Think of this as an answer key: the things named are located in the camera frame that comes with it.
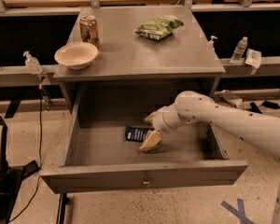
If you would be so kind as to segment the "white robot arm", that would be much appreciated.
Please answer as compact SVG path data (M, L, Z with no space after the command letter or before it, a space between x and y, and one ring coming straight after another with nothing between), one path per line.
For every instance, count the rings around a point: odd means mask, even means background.
M172 105L145 118L153 130L147 133L140 150L149 152L164 134L200 121L213 124L280 160L280 118L218 105L212 98L195 91L179 93ZM280 224L280 185L272 224Z

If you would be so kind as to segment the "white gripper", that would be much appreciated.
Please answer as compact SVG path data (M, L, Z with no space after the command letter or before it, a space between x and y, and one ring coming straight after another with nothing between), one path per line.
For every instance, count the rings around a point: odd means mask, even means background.
M149 152L156 148L161 141L161 133L171 133L177 128L186 124L186 120L181 118L175 105L164 106L157 111L153 111L144 118L144 122L151 124L154 131L149 131L139 150L142 152Z

